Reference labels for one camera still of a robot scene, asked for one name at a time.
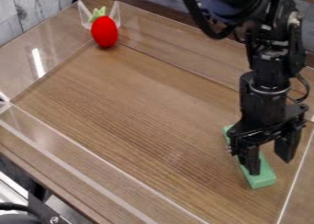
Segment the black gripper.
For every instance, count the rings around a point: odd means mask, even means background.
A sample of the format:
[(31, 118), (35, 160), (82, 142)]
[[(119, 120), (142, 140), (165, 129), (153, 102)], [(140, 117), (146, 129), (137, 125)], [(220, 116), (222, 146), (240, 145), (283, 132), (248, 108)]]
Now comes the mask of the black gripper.
[(260, 89), (254, 73), (241, 76), (241, 120), (229, 129), (232, 155), (250, 175), (261, 174), (260, 147), (269, 141), (276, 142), (276, 154), (285, 163), (296, 155), (303, 129), (307, 125), (305, 114), (309, 106), (297, 100), (288, 103), (291, 83), (283, 89)]

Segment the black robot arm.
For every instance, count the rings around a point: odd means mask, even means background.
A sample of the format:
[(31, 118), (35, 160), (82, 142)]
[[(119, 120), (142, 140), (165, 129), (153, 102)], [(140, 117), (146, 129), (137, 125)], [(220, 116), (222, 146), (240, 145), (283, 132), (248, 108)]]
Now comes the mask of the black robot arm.
[(253, 175), (262, 169), (260, 147), (273, 142), (276, 154), (293, 160), (308, 105), (292, 99), (292, 79), (301, 79), (307, 51), (303, 18), (293, 0), (200, 0), (208, 18), (226, 24), (222, 39), (246, 26), (244, 42), (250, 71), (241, 76), (241, 119), (229, 130), (232, 154)]

